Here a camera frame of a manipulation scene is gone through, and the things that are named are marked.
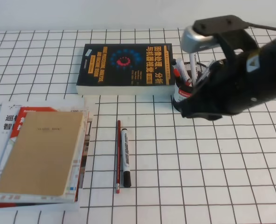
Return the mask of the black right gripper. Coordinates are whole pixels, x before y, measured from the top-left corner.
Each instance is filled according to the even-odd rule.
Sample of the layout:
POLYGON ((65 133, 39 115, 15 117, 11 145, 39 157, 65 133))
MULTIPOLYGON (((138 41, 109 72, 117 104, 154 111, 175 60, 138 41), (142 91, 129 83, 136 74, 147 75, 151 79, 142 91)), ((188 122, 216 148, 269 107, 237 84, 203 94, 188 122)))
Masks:
POLYGON ((191 96, 175 103, 184 118, 215 121, 268 100, 269 57, 266 53, 240 54, 195 88, 191 96))

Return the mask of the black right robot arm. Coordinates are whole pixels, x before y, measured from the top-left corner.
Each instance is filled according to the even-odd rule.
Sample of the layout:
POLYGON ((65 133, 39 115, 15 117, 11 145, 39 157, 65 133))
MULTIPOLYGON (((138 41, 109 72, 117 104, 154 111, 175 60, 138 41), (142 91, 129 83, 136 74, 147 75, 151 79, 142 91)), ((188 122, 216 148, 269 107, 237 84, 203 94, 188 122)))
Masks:
POLYGON ((173 102, 184 118, 217 120, 276 98, 276 39, 261 48, 248 34, 218 40, 225 59, 208 67, 190 97, 173 102))

